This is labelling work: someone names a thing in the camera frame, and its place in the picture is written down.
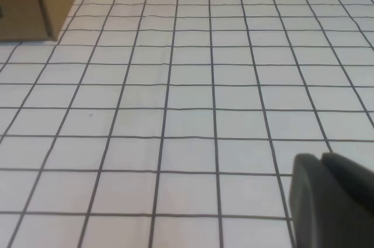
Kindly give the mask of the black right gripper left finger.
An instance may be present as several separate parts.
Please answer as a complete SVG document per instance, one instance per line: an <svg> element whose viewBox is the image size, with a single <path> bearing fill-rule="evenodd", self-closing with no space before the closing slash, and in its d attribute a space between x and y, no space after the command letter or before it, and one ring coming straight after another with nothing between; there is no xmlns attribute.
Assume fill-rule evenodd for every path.
<svg viewBox="0 0 374 248"><path fill-rule="evenodd" d="M330 173L317 157L306 153L295 157L289 204L297 247L330 247L324 223L329 184Z"/></svg>

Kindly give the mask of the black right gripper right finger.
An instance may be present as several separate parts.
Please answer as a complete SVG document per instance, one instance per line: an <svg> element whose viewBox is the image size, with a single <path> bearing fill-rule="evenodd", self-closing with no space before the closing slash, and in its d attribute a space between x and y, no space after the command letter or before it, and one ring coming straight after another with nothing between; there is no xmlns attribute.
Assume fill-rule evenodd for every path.
<svg viewBox="0 0 374 248"><path fill-rule="evenodd" d="M338 227L343 246L373 247L373 171L337 153L324 153L321 161L347 203Z"/></svg>

